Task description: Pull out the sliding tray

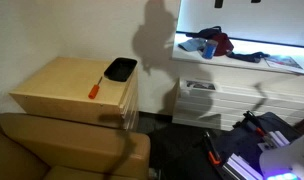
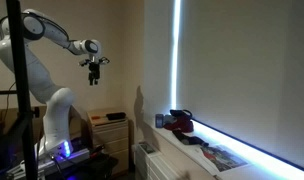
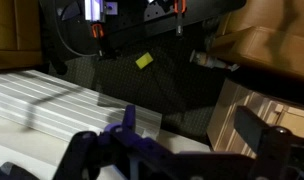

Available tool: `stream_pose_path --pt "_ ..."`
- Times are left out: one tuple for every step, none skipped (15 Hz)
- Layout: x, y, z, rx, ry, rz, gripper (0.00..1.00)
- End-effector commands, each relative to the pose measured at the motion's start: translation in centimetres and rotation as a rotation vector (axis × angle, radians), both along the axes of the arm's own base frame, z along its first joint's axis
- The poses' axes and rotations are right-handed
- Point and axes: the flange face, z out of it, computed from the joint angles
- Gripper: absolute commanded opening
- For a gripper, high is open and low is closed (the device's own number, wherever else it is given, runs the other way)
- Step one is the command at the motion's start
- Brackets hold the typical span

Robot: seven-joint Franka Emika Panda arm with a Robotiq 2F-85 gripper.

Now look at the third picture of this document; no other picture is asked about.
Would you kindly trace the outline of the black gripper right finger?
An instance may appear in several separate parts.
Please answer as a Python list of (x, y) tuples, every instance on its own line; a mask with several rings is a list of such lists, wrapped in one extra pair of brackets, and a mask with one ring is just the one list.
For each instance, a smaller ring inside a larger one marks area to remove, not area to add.
[(256, 154), (252, 180), (304, 180), (304, 136), (269, 125), (246, 106), (238, 106), (234, 128)]

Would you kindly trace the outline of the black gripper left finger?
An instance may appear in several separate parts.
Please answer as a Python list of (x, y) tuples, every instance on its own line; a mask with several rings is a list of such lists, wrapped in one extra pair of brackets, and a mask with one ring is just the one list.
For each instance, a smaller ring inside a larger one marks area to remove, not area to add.
[(66, 149), (53, 180), (96, 180), (103, 167), (114, 166), (128, 180), (149, 180), (149, 168), (135, 155), (133, 145), (136, 108), (127, 105), (121, 123), (109, 124), (99, 135), (76, 133)]

